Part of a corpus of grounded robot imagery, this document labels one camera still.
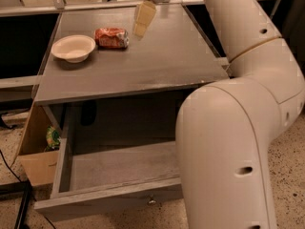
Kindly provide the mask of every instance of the white bowl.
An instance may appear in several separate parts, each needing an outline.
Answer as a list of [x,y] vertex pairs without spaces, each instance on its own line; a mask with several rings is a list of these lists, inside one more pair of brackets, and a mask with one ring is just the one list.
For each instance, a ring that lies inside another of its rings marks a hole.
[[71,35],[61,38],[51,48],[51,53],[70,63],[84,61],[95,48],[95,41],[86,35]]

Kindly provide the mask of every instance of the speckled floor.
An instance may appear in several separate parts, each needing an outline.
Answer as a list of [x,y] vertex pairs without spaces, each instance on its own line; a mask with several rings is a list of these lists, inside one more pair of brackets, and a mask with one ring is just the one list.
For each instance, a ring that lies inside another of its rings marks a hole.
[[[17,124],[14,130],[0,128],[0,149],[9,166],[12,165],[18,148],[27,113],[5,116],[10,124]],[[269,151],[270,169],[274,190],[274,204],[278,229],[305,228],[305,112],[293,127],[276,139]],[[12,170],[25,180],[26,175],[17,160]],[[0,160],[0,184],[15,182],[15,177]],[[50,186],[36,187],[33,194],[37,199],[46,199]],[[0,197],[0,228],[11,229],[19,209],[20,196]],[[51,225],[33,210],[33,199],[26,218],[30,228],[52,228]],[[184,201],[176,200],[154,207],[126,210],[91,216],[82,219],[56,222],[60,228],[104,228],[104,229],[188,229]]]

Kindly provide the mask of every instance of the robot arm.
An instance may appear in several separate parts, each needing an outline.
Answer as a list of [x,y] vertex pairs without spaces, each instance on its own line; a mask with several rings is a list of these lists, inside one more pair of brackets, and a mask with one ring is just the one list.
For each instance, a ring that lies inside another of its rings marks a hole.
[[234,79],[193,92],[176,123],[191,229],[275,229],[268,147],[300,114],[305,83],[256,0],[204,0]]

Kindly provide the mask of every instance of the gray tabletop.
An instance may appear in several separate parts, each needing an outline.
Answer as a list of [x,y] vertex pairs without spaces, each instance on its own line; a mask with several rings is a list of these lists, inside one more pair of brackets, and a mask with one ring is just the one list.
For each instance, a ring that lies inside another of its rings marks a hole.
[[95,48],[82,63],[50,54],[41,77],[38,105],[187,88],[228,78],[181,5],[159,5],[144,38],[132,35],[134,8],[82,10],[62,14],[55,41],[96,29],[129,32],[126,50]]

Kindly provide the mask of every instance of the drawer knob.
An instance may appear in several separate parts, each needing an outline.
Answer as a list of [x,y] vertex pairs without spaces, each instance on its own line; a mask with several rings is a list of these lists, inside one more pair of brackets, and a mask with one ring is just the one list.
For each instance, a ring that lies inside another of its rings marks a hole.
[[153,196],[150,195],[150,200],[147,202],[147,205],[154,206],[156,204],[156,200],[154,200]]

